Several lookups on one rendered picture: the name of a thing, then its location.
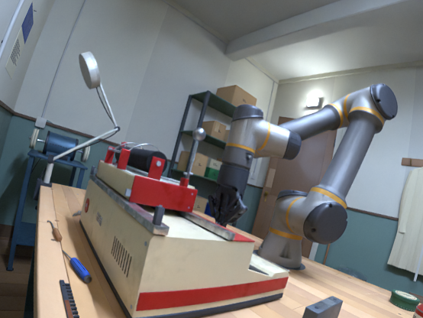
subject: shelf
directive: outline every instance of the shelf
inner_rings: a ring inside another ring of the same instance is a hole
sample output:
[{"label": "shelf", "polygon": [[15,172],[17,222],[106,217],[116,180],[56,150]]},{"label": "shelf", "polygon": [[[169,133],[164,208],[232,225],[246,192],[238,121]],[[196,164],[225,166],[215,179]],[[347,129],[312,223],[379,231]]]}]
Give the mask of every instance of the shelf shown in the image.
[{"label": "shelf", "polygon": [[[192,131],[191,130],[184,130],[182,133],[185,134],[185,135],[192,136]],[[220,139],[217,139],[215,137],[212,137],[210,135],[206,135],[205,136],[205,140],[203,140],[203,141],[207,142],[208,144],[213,144],[214,146],[220,147],[222,149],[224,149],[224,147],[226,146],[226,142],[224,142],[224,141],[222,141]]]},{"label": "shelf", "polygon": [[[177,170],[177,169],[172,169],[172,172],[175,172],[175,173],[177,173],[177,174],[180,174],[180,175],[181,175],[181,177],[183,177],[183,173],[184,173],[185,171],[181,171],[181,170]],[[199,176],[199,175],[197,175],[197,174],[193,174],[193,175],[190,177],[190,179],[191,179],[191,178],[203,179],[203,180],[211,181],[211,182],[214,182],[214,183],[217,183],[217,182],[218,182],[218,181],[217,181],[217,180],[215,180],[215,179],[210,179],[210,178],[207,178],[207,177],[202,177],[202,176]]]},{"label": "shelf", "polygon": [[[198,94],[192,95],[193,99],[198,100],[199,102],[204,102],[205,94],[207,92],[199,92]],[[216,96],[212,92],[210,93],[210,99],[208,100],[208,107],[212,107],[217,111],[225,114],[232,118],[234,116],[234,112],[236,107],[230,104],[229,102],[225,101],[224,99]]]}]

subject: ceiling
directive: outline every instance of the ceiling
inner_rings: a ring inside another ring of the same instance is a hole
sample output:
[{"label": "ceiling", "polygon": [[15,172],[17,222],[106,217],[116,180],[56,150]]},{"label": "ceiling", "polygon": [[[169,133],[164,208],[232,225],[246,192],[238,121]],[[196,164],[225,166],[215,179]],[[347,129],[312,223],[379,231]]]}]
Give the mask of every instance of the ceiling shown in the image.
[{"label": "ceiling", "polygon": [[277,80],[423,60],[422,0],[173,0]]}]

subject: lab coat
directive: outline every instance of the lab coat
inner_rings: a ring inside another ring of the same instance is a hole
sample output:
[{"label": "lab coat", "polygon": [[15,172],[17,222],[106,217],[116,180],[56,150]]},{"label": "lab coat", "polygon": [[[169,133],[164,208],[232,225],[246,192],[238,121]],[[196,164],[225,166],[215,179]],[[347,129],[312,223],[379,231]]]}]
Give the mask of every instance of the lab coat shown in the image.
[{"label": "lab coat", "polygon": [[[398,230],[388,264],[415,273],[423,246],[423,168],[408,175],[399,207]],[[423,263],[418,271],[423,274]]]}]

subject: blue sign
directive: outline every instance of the blue sign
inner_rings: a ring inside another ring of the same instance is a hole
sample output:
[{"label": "blue sign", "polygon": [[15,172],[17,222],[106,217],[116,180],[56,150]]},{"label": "blue sign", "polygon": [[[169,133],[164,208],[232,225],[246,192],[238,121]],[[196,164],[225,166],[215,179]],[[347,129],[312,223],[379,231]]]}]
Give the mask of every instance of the blue sign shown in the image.
[{"label": "blue sign", "polygon": [[22,32],[24,33],[24,42],[27,43],[28,35],[34,25],[34,14],[31,6],[28,9],[27,15],[25,16],[24,23],[22,23]]}]

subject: wooden table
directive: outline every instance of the wooden table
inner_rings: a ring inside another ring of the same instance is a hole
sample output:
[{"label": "wooden table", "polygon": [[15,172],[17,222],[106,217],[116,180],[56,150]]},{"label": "wooden table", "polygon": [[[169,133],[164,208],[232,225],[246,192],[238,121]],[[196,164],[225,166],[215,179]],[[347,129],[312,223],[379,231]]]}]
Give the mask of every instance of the wooden table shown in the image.
[{"label": "wooden table", "polygon": [[[79,224],[72,214],[81,210],[85,191],[53,184],[41,187],[35,245],[34,314],[39,318],[66,318],[59,280],[70,282],[82,318],[118,317],[124,314],[103,275]],[[52,240],[50,220],[62,234],[61,243]],[[256,241],[250,234],[234,229]],[[61,248],[77,257],[92,275],[84,284],[69,266]],[[259,306],[222,313],[214,318],[301,318],[307,306],[330,296],[344,301],[339,317],[412,317],[413,313],[389,302],[390,292],[354,277],[303,259],[304,271],[290,271],[288,285],[281,300]]]}]

